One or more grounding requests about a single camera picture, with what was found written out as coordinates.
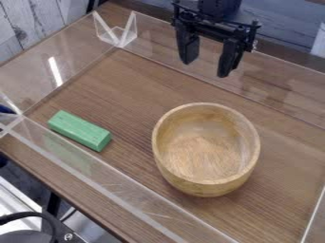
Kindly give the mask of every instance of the wooden table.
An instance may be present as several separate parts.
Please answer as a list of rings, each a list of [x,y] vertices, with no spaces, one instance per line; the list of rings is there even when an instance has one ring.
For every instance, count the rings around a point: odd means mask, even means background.
[[[117,24],[124,23],[128,11],[108,4],[100,14]],[[270,89],[282,112],[114,49],[25,115],[46,126],[49,118],[62,109],[110,130],[112,144],[100,154],[82,149],[235,241],[296,242],[325,182],[325,132],[319,119],[325,75],[267,56],[248,56],[244,63],[258,68],[240,76],[251,85],[244,90],[247,95],[254,95],[250,93],[254,88]],[[2,75],[13,77],[11,68],[3,68]],[[280,98],[282,90],[287,89],[282,80],[291,81],[287,95],[292,100]],[[236,79],[229,77],[228,82],[236,84]],[[33,102],[28,100],[19,106]],[[157,119],[171,108],[195,102],[233,108],[254,123],[262,139],[260,159],[251,178],[239,190],[217,198],[179,193],[164,182],[152,159],[151,132]],[[310,118],[308,108],[314,104],[315,116]],[[291,117],[296,113],[286,110],[290,105],[300,114],[299,119]],[[172,242],[10,135],[0,140],[0,151],[120,239]]]

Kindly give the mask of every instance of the wooden bowl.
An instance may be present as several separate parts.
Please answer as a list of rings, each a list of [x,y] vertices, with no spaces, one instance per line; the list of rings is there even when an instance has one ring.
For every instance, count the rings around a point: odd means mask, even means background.
[[[160,118],[152,150],[168,183],[185,194],[211,197],[232,192],[248,179],[260,141],[251,122],[233,109],[191,103]]]

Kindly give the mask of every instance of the green block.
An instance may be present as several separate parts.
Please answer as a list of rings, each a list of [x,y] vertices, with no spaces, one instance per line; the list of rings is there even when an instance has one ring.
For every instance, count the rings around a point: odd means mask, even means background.
[[[110,132],[65,111],[58,111],[48,121],[50,130],[100,152],[110,141]]]

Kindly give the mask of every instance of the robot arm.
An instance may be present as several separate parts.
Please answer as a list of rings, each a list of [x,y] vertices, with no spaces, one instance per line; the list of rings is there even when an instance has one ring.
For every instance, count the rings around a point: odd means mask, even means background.
[[[179,56],[188,65],[199,56],[199,36],[223,43],[217,62],[217,77],[224,78],[237,68],[243,51],[255,47],[256,20],[237,19],[240,0],[173,0],[172,26],[176,30]]]

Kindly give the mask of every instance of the bowl rim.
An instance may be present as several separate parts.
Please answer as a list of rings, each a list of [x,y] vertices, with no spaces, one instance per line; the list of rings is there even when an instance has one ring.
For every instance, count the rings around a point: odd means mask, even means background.
[[[258,131],[255,129],[255,126],[252,125],[252,123],[247,120],[247,118],[239,113],[235,111],[235,109],[219,104],[219,103],[187,103],[187,104],[183,104],[175,108],[172,108],[167,113],[164,113],[164,115],[160,117],[156,125],[155,125],[155,128],[153,128],[153,132],[152,132],[152,138],[151,138],[151,143],[152,143],[152,152],[153,152],[153,156],[155,158],[159,160],[159,163],[161,163],[161,155],[160,155],[160,152],[159,152],[159,149],[157,149],[157,141],[156,141],[156,138],[157,138],[157,133],[159,133],[159,130],[160,130],[160,127],[163,125],[163,122],[165,121],[165,119],[168,118],[168,116],[171,114],[173,114],[175,112],[177,112],[179,110],[183,110],[183,109],[187,109],[189,107],[193,107],[193,106],[212,106],[212,107],[217,107],[217,108],[221,108],[227,111],[229,111],[232,114],[235,114],[235,116],[237,116],[240,118],[240,120],[247,124],[251,132],[252,132],[252,137],[254,137],[254,141],[255,141],[255,149],[252,151],[252,156],[251,156],[251,159],[248,161],[248,164],[244,166],[244,168],[240,170],[240,172],[235,175],[231,175],[229,177],[227,178],[220,178],[220,179],[215,179],[215,180],[211,180],[211,179],[207,179],[207,180],[201,180],[201,182],[197,182],[197,181],[193,181],[192,179],[189,178],[184,178],[184,177],[179,177],[177,175],[175,175],[165,167],[164,170],[167,170],[167,172],[176,178],[181,179],[181,180],[185,180],[191,183],[195,183],[195,184],[200,184],[200,185],[219,185],[219,184],[224,184],[224,183],[228,183],[231,181],[235,181],[237,180],[239,178],[241,178],[247,173],[250,173],[256,165],[256,162],[258,162],[258,158],[259,158],[259,154],[260,154],[260,137],[259,137],[259,134],[258,134]]]

